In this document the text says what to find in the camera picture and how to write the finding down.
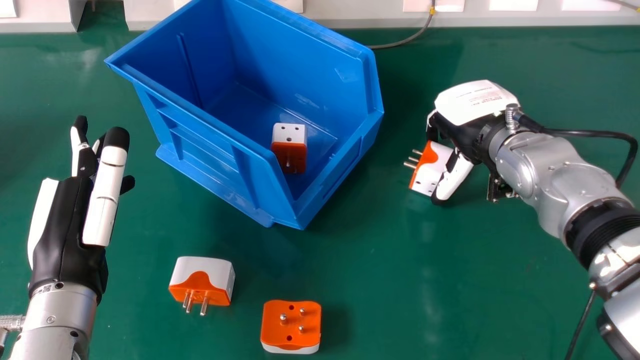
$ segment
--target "green table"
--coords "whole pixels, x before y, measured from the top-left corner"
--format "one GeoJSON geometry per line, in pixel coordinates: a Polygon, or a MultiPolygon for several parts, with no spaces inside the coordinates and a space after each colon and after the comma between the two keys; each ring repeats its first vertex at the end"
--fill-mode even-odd
{"type": "MultiPolygon", "coordinates": [[[[487,203],[485,169],[438,208],[407,189],[402,162],[424,145],[437,93],[474,79],[511,90],[543,124],[640,136],[640,28],[431,29],[376,53],[387,111],[378,140],[301,232],[261,227],[158,160],[133,87],[102,62],[136,36],[122,5],[98,3],[82,27],[0,37],[0,313],[26,310],[26,239],[40,181],[69,176],[68,127],[85,114],[90,138],[114,125],[131,132],[127,173],[138,181],[122,198],[108,250],[92,360],[287,358],[260,345],[271,299],[323,305],[314,359],[564,357],[588,295],[570,252],[519,200],[487,203]],[[185,255],[233,262],[232,306],[184,314],[167,287],[185,255]]],[[[344,33],[370,44],[412,31],[344,33]]],[[[574,143],[612,173],[626,152],[613,140],[574,143]]],[[[639,169],[624,186],[636,201],[639,169]]],[[[593,323],[601,303],[576,359],[614,359],[593,323]]]]}

